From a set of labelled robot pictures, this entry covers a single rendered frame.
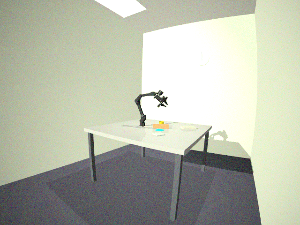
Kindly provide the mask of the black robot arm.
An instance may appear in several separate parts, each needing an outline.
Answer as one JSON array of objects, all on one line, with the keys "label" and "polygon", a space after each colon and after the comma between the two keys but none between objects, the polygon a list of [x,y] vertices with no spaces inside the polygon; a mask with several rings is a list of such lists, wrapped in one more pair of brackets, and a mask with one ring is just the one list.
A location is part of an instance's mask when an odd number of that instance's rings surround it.
[{"label": "black robot arm", "polygon": [[[157,100],[160,98],[160,96],[163,94],[164,92],[162,90],[159,90],[158,92],[150,92],[150,93],[145,93],[145,94],[140,94],[136,99],[135,99],[135,103],[137,104],[138,106],[138,109],[139,109],[139,112],[140,112],[140,115],[141,115],[141,119],[139,120],[140,121],[140,126],[145,126],[145,120],[146,120],[146,115],[143,114],[143,111],[142,111],[142,108],[141,108],[141,105],[140,105],[140,100],[142,97],[145,97],[145,96],[154,96],[154,98],[156,98]],[[161,99],[159,99],[160,102],[164,101],[165,100],[165,96],[163,96]]]}]

